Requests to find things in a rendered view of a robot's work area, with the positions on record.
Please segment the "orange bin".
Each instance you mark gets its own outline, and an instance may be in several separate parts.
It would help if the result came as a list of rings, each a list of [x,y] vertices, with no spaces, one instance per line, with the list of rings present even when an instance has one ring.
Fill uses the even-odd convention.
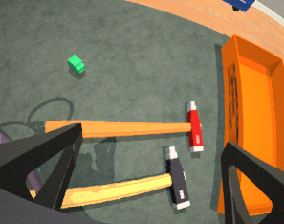
[[[245,146],[252,155],[284,171],[282,58],[235,34],[221,49],[225,87],[224,148],[227,142]],[[249,215],[269,213],[272,201],[236,170]]]

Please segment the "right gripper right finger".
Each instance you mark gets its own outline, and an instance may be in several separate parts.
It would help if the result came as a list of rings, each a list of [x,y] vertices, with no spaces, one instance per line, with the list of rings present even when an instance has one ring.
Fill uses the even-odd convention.
[[[252,224],[237,168],[272,201],[271,212],[258,224],[284,224],[284,171],[233,142],[227,142],[221,154],[225,224]]]

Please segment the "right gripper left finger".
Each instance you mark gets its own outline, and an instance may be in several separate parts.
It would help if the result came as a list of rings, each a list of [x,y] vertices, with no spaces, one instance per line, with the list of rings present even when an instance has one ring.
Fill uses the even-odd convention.
[[[60,212],[83,141],[82,123],[0,144],[0,189]],[[29,173],[63,150],[54,171],[33,198]]]

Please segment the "small green block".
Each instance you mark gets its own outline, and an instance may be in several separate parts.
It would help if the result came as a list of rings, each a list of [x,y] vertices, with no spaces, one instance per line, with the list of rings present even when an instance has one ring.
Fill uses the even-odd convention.
[[[85,65],[76,55],[70,57],[70,59],[68,59],[68,62],[70,67],[79,74],[81,74],[85,70]]]

